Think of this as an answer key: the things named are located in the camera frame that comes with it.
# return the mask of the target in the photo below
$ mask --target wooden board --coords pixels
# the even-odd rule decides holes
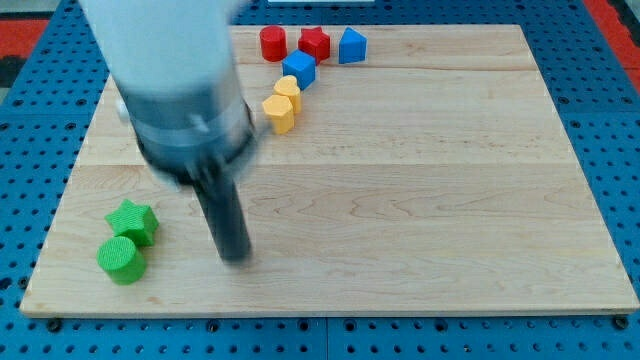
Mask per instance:
[[[255,253],[224,266],[193,193],[154,179],[107,85],[22,302],[34,317],[626,313],[638,300],[517,26],[358,27],[240,186]],[[258,120],[280,65],[233,29]],[[298,28],[289,29],[294,47]],[[95,262],[123,198],[161,221],[132,286]]]

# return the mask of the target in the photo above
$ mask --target green star block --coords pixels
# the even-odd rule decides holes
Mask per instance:
[[[149,205],[136,205],[124,199],[118,210],[104,217],[113,229],[113,236],[125,236],[136,246],[153,245],[153,233],[158,228],[158,219]]]
[[[96,254],[98,265],[118,285],[138,281],[147,268],[147,262],[131,239],[116,236],[100,246]]]

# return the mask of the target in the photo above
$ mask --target blue cube block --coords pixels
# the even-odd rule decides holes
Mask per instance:
[[[340,55],[338,62],[348,64],[363,61],[367,56],[367,38],[350,27],[342,34],[340,39]]]
[[[316,79],[316,59],[296,50],[282,61],[282,75],[295,76],[298,79],[298,87],[304,90]]]

